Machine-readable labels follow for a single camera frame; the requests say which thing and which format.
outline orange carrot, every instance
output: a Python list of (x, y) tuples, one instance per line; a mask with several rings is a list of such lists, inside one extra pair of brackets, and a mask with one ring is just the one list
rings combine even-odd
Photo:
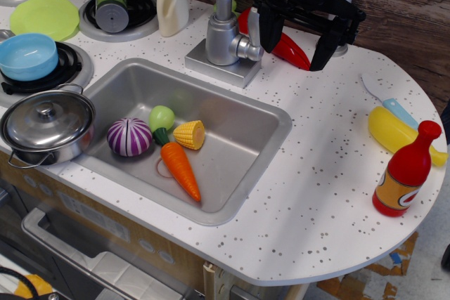
[(168, 142), (161, 148), (161, 158), (181, 187), (196, 201), (201, 200), (197, 181), (183, 147), (177, 142)]

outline blue bowl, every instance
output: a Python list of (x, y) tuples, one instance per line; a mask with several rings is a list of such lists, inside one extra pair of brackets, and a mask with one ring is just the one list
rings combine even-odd
[(0, 70), (13, 80), (41, 79), (56, 68), (58, 61), (56, 43), (45, 34), (19, 34), (0, 44)]

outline green plate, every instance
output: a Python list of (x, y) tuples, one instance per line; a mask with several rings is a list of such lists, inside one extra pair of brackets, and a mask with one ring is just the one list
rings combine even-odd
[(78, 8), (68, 0), (28, 0), (19, 4), (10, 17), (15, 35), (42, 33), (55, 41), (73, 37), (78, 24)]

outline faucet handle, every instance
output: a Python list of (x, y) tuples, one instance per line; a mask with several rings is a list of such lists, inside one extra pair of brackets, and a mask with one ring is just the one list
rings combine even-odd
[(254, 47), (260, 47), (261, 41), (259, 39), (259, 13), (256, 7), (250, 9), (248, 13), (248, 36), (250, 38), (250, 43)]
[(259, 39), (259, 14), (255, 7), (248, 13), (247, 29), (249, 37), (238, 34), (231, 43), (231, 50), (236, 51), (239, 58), (247, 58), (252, 61), (260, 61), (264, 54)]

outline black burner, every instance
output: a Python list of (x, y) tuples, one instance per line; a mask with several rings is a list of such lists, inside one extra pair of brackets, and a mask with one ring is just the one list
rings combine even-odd
[(78, 62), (77, 52), (60, 42), (56, 42), (56, 46), (58, 47), (59, 63), (52, 73), (37, 80), (17, 81), (0, 72), (6, 81), (1, 83), (3, 91), (8, 95), (39, 93), (40, 91), (53, 89), (59, 84), (68, 83), (75, 78), (76, 73), (82, 68), (82, 64)]
[[(156, 8), (152, 0), (127, 0), (129, 22), (127, 28), (139, 27), (152, 20), (156, 15)], [(90, 0), (86, 5), (87, 20), (100, 30), (95, 19), (96, 0)]]

